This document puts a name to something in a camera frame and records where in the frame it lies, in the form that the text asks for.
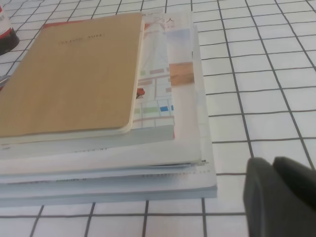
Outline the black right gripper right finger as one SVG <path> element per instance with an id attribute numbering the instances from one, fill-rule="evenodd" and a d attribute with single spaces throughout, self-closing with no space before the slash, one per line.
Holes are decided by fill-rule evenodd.
<path id="1" fill-rule="evenodd" d="M 292 193 L 316 210 L 316 171 L 286 157 L 276 157 L 273 167 Z"/>

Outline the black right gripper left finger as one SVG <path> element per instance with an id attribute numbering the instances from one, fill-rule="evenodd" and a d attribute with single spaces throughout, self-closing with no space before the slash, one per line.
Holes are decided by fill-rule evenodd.
<path id="1" fill-rule="evenodd" d="M 263 158 L 247 162 L 243 202 L 251 237 L 314 237 L 316 211 L 299 200 Z"/>

